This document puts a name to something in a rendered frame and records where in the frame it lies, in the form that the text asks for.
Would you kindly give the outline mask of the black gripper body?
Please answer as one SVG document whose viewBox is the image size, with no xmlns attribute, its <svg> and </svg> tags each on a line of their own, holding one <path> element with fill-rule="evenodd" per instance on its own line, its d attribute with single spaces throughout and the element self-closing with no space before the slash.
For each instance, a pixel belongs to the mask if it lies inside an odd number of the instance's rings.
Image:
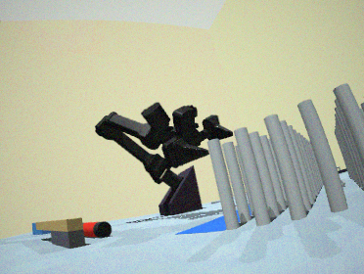
<svg viewBox="0 0 364 274">
<path fill-rule="evenodd" d="M 212 114 L 210 116 L 208 116 L 207 118 L 205 118 L 203 120 L 203 127 L 204 130 L 200 131 L 196 128 L 196 125 L 192 125 L 191 127 L 187 128 L 184 132 L 184 137 L 179 137 L 176 134 L 174 134 L 173 130 L 175 130 L 175 127 L 173 127 L 168 134 L 168 141 L 162 144 L 162 152 L 165 158 L 165 161 L 167 163 L 168 166 L 173 167 L 173 168 L 177 168 L 180 165 L 178 164 L 177 158 L 175 156 L 172 144 L 179 140 L 180 138 L 182 138 L 187 144 L 189 145 L 193 145 L 198 147 L 201 142 L 203 140 L 205 140 L 206 138 L 208 140 L 212 140 L 213 138 L 213 134 L 212 134 L 212 130 L 211 130 L 211 126 L 210 126 L 210 120 L 213 119 L 214 117 L 217 117 L 219 120 L 219 117 L 217 114 Z M 219 120 L 219 124 L 220 124 L 220 120 Z"/>
</svg>

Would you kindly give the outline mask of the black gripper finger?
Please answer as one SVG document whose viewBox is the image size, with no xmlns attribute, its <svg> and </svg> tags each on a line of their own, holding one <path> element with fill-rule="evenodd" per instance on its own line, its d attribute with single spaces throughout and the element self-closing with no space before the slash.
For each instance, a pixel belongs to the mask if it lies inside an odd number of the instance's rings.
<svg viewBox="0 0 364 274">
<path fill-rule="evenodd" d="M 233 136 L 233 132 L 219 124 L 219 120 L 217 117 L 214 117 L 210 121 L 210 126 L 214 139 L 225 139 Z"/>
<path fill-rule="evenodd" d="M 209 155 L 207 149 L 189 145 L 182 138 L 175 141 L 172 147 L 180 166 Z"/>
</svg>

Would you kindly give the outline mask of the blue block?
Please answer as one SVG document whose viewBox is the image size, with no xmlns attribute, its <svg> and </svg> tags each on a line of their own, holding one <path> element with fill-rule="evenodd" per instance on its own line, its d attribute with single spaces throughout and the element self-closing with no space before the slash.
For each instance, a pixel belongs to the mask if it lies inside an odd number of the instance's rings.
<svg viewBox="0 0 364 274">
<path fill-rule="evenodd" d="M 51 233 L 51 231 L 48 231 L 48 230 L 36 230 L 36 226 L 35 226 L 35 224 L 36 223 L 31 223 L 32 224 L 32 232 L 33 232 L 33 234 L 32 235 L 43 235 L 43 234 L 50 234 Z"/>
</svg>

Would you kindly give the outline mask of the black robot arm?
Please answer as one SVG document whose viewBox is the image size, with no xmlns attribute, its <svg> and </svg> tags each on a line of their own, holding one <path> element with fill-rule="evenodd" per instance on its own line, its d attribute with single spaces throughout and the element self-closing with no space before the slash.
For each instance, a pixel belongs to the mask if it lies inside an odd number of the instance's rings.
<svg viewBox="0 0 364 274">
<path fill-rule="evenodd" d="M 165 158 L 159 154 L 149 154 L 124 133 L 140 139 L 146 148 L 156 150 L 160 144 L 168 141 L 169 131 L 173 127 L 175 127 L 174 134 L 179 137 L 184 137 L 183 130 L 192 125 L 199 128 L 199 125 L 195 123 L 198 109 L 193 105 L 187 105 L 174 110 L 172 113 L 174 126 L 168 126 L 171 119 L 159 102 L 150 105 L 141 114 L 147 123 L 123 117 L 116 112 L 109 113 L 95 126 L 95 132 L 106 140 L 115 141 L 127 153 L 140 161 L 156 183 L 163 182 L 175 191 L 184 177 L 179 177 L 172 172 Z"/>
</svg>

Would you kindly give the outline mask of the blue tape strip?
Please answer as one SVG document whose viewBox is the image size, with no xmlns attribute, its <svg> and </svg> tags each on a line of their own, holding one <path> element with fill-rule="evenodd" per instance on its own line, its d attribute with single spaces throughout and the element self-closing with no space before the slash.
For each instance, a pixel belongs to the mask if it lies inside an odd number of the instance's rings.
<svg viewBox="0 0 364 274">
<path fill-rule="evenodd" d="M 217 231 L 223 231 L 225 229 L 226 229 L 225 220 L 224 220 L 224 217 L 221 216 L 221 217 L 213 219 L 205 224 L 201 224 L 201 225 L 195 226 L 193 228 L 190 228 L 189 230 L 176 233 L 175 235 L 217 232 Z"/>
</svg>

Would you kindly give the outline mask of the red and black cylinder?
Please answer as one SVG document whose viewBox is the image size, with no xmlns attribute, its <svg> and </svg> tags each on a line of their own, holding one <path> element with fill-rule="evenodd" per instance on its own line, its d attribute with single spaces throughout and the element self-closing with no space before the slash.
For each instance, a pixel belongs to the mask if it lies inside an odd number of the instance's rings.
<svg viewBox="0 0 364 274">
<path fill-rule="evenodd" d="M 83 222 L 82 222 L 83 223 Z M 107 221 L 83 223 L 85 237 L 108 237 L 112 232 L 111 224 Z"/>
</svg>

